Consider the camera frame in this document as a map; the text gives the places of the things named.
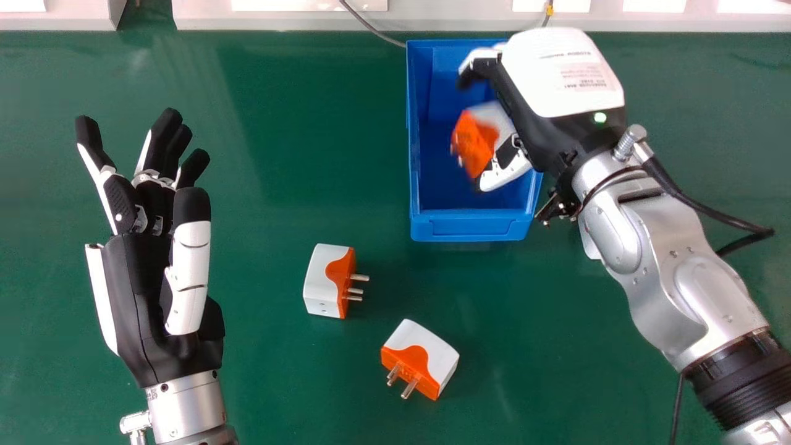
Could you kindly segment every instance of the green surface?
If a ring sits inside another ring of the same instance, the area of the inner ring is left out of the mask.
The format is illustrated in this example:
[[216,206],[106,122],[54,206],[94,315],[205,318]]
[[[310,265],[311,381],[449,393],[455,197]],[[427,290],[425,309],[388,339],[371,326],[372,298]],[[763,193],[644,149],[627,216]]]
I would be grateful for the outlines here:
[[[791,344],[791,36],[594,40],[676,180],[778,229],[730,261]],[[129,174],[167,106],[213,156],[210,293],[243,444],[666,443],[676,375],[576,228],[409,239],[404,71],[368,34],[177,32],[150,11],[117,33],[0,33],[0,443],[127,443],[118,419],[145,407],[101,339],[82,245],[108,229],[73,121],[98,120]],[[704,224],[715,246],[738,235]],[[354,246],[372,276],[345,321],[305,313],[317,242]],[[384,384],[402,318],[461,354],[439,402]],[[685,402],[679,443],[715,443]]]

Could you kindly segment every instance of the silver robotic arm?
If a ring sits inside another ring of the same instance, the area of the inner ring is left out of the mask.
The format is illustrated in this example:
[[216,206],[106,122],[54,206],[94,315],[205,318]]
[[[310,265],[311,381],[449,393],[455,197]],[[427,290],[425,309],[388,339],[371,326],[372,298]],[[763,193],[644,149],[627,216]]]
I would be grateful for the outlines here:
[[218,380],[225,325],[207,296],[210,201],[193,187],[208,154],[198,149],[179,168],[192,133],[168,108],[129,182],[104,152],[98,124],[80,116],[75,127],[112,229],[104,245],[85,246],[102,336],[148,402],[121,419],[121,432],[133,445],[145,445],[149,429],[157,444],[237,444]]
[[709,246],[696,210],[755,239],[773,231],[678,189],[645,129],[626,128],[623,89],[582,31],[518,33],[473,51],[459,74],[461,88],[486,80],[497,90],[533,167],[557,181],[536,218],[578,223],[585,253],[621,284],[638,331],[679,372],[679,388],[691,382],[723,442],[791,443],[791,355]]

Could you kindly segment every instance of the orange and white plug adapter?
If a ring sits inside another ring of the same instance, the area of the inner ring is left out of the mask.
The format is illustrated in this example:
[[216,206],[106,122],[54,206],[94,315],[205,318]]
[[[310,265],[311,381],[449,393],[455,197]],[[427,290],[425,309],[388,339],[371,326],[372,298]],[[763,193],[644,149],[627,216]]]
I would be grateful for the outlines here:
[[346,318],[349,301],[362,301],[362,290],[352,281],[369,277],[354,273],[354,249],[344,245],[317,244],[308,264],[302,298],[309,314]]
[[401,393],[404,400],[415,388],[431,400],[437,400],[459,363],[459,353],[449,344],[406,319],[384,342],[381,353],[382,364],[390,370],[388,386],[398,378],[409,382]]

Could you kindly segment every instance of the screw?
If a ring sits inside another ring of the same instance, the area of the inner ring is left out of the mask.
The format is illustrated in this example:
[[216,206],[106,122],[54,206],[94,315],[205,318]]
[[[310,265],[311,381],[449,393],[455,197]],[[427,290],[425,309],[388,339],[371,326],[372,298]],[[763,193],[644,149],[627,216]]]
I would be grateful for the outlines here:
[[613,149],[612,157],[619,162],[626,162],[632,156],[634,144],[644,140],[646,137],[648,137],[648,132],[645,131],[642,125],[630,125],[626,132],[623,133],[623,136],[621,136],[618,145]]

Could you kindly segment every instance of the blue plastic container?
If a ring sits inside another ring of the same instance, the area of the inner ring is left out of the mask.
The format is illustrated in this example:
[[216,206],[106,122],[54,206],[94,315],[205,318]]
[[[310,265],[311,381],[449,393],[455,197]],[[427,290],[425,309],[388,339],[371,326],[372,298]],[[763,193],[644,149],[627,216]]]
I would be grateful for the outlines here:
[[450,136],[461,112],[496,98],[485,82],[457,90],[459,65],[471,50],[499,41],[407,42],[410,220],[415,241],[519,241],[528,234],[542,174],[531,170],[505,187],[480,193],[450,154]]

